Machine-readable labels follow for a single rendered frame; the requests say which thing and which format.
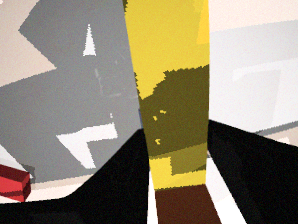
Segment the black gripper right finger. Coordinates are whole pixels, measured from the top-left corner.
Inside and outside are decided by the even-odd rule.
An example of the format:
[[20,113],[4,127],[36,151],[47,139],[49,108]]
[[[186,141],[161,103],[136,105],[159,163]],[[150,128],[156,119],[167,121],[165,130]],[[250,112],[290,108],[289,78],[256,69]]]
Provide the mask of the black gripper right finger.
[[298,224],[298,147],[209,119],[208,149],[246,224]]

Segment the red rectangular block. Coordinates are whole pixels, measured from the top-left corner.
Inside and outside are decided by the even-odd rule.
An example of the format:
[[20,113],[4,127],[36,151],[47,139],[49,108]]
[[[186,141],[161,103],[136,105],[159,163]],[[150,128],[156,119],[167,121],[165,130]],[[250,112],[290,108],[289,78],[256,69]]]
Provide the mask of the red rectangular block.
[[29,172],[0,164],[0,196],[23,202],[29,193],[32,193]]

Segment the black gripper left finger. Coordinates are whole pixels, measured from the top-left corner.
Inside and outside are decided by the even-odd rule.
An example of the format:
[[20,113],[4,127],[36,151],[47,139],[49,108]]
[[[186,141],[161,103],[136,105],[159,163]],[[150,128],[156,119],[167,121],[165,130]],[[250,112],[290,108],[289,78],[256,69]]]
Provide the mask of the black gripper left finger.
[[68,196],[0,202],[0,224],[148,224],[149,173],[141,128]]

